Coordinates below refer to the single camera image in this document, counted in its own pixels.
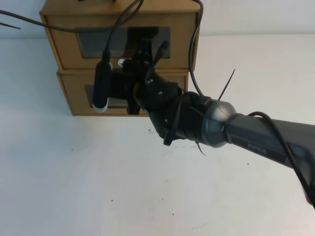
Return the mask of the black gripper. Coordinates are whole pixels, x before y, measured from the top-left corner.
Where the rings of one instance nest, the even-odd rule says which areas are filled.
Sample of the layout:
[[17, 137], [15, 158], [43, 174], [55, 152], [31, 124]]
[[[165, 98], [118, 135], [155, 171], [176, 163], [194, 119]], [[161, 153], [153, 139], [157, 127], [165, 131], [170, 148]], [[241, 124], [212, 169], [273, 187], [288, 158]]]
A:
[[155, 71], [167, 48], [167, 41], [163, 41], [153, 54], [152, 41], [142, 39], [132, 58], [123, 62], [122, 70], [111, 73], [110, 85], [110, 96], [125, 99], [129, 115], [143, 110], [149, 116], [164, 145], [179, 139], [176, 132], [183, 95], [176, 82], [167, 81]]

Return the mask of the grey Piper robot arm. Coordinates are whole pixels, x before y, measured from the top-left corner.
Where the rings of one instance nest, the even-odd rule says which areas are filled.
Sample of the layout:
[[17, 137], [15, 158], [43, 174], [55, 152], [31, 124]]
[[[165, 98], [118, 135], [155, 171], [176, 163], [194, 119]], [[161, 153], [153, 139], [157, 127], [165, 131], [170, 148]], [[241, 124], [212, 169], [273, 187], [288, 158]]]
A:
[[213, 148], [233, 144], [296, 173], [307, 201], [315, 202], [315, 127], [271, 119], [263, 112], [237, 113], [224, 101], [183, 91], [163, 79], [155, 65], [167, 47], [156, 54], [143, 40], [121, 71], [110, 71], [113, 91], [124, 87], [133, 109], [143, 109], [166, 146], [175, 140], [191, 140]]

